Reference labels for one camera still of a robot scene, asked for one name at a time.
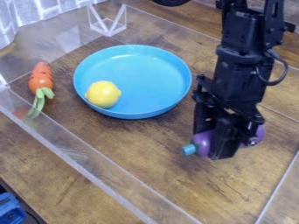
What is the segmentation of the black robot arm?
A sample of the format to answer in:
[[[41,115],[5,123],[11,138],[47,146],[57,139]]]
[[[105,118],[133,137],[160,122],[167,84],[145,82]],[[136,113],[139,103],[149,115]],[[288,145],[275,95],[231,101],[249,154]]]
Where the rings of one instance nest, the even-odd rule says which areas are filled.
[[[192,142],[197,153],[219,160],[255,146],[264,137],[264,117],[257,111],[271,80],[274,64],[282,59],[274,47],[283,43],[288,24],[284,0],[265,0],[264,9],[248,8],[247,0],[219,0],[221,41],[216,47],[212,77],[200,74],[192,92]]]

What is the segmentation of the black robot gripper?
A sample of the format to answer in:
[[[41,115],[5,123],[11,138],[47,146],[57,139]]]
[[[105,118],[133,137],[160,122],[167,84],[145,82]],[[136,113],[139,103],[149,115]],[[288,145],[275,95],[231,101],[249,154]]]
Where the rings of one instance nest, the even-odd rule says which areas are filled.
[[[264,124],[257,104],[275,63],[264,52],[243,53],[221,45],[216,55],[213,76],[196,77],[192,95],[196,101],[192,134],[213,130],[212,160],[232,158],[241,147],[257,144],[257,126]]]

